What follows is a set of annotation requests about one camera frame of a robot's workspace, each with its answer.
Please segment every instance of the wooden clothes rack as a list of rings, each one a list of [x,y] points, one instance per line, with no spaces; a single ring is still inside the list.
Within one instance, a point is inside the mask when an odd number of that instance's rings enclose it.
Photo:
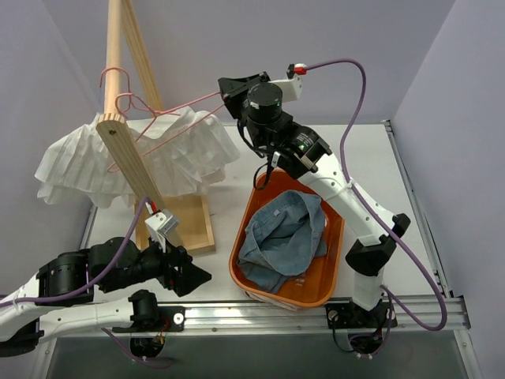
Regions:
[[[107,68],[121,67],[122,32],[137,69],[147,103],[153,109],[161,111],[163,101],[140,34],[133,4],[131,0],[109,0]],[[121,73],[111,69],[105,75],[103,114],[99,116],[96,129],[137,199],[149,196],[158,208],[169,209],[179,218],[179,227],[169,237],[173,245],[183,245],[190,254],[215,250],[207,198],[195,195],[182,198],[161,195],[137,151],[124,117],[118,113],[115,106],[116,97],[121,91]],[[147,216],[148,213],[144,210],[136,228],[137,245],[140,249],[148,246],[149,235],[143,222]]]

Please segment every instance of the denim shirt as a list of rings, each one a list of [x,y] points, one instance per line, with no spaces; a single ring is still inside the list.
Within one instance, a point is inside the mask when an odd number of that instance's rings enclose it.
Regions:
[[[276,294],[286,280],[307,271],[314,257],[326,254],[325,219],[319,196],[281,193],[249,221],[239,268],[262,291]]]

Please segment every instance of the white cable clip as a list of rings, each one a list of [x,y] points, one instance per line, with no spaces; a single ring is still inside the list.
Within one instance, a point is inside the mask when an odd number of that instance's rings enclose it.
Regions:
[[[350,190],[354,186],[354,179],[350,179],[345,186],[343,186],[341,189],[339,189],[336,193],[335,196],[339,196],[340,193],[344,192],[345,190]]]
[[[270,164],[270,166],[272,168],[276,168],[277,167],[277,165],[279,164],[279,158],[280,157],[281,157],[281,153],[280,152],[274,152],[274,155],[271,158],[271,164]]]
[[[19,293],[21,292],[21,289],[17,289],[17,291],[14,293],[13,297],[13,307],[16,309],[16,313],[19,314],[19,305],[17,304],[16,300],[19,298]]]

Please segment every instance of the white fabric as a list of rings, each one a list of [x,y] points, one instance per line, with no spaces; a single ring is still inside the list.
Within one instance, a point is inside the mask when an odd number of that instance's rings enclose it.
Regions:
[[[140,154],[168,140],[208,112],[189,107],[180,116],[167,114],[137,142]],[[38,197],[48,204],[66,201],[79,193],[88,195],[100,208],[108,208],[121,196],[128,205],[133,191],[120,171],[107,172],[114,162],[96,131],[98,115],[90,125],[82,125],[53,143],[44,154],[35,177],[42,182]],[[133,138],[151,120],[128,121]],[[171,142],[144,157],[151,176],[164,196],[204,193],[206,185],[225,178],[224,166],[240,154],[221,122],[211,115]]]

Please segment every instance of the robotic arm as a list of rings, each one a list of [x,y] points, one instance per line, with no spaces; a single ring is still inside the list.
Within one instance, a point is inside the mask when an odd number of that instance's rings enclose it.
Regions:
[[[155,294],[146,290],[115,302],[89,304],[94,298],[92,281],[114,260],[110,271],[96,282],[104,293],[156,278],[164,288],[184,296],[211,279],[211,274],[193,265],[184,247],[168,242],[168,234],[178,225],[170,212],[157,212],[145,223],[151,238],[144,251],[127,235],[124,249],[124,238],[117,237],[61,254],[0,300],[0,357],[28,353],[39,342],[70,332],[105,327],[152,331],[165,325]],[[89,288],[80,295],[65,298],[84,286]]]
[[[396,242],[384,234],[384,229],[365,209],[351,186],[360,190],[368,204],[399,237],[405,234],[410,219],[405,214],[394,215],[356,182],[347,182],[327,142],[282,110],[283,101],[296,100],[301,94],[301,77],[296,74],[299,68],[291,65],[288,78],[282,81],[271,81],[265,72],[241,79],[221,78],[221,97],[232,117],[237,119],[242,140],[258,156],[267,158],[265,183],[257,189],[268,184],[270,173],[276,167],[282,168],[320,195],[353,229],[357,241],[346,255],[347,263],[356,272],[353,303],[370,311],[382,297],[383,267],[393,254]],[[245,138],[245,129],[250,142]]]

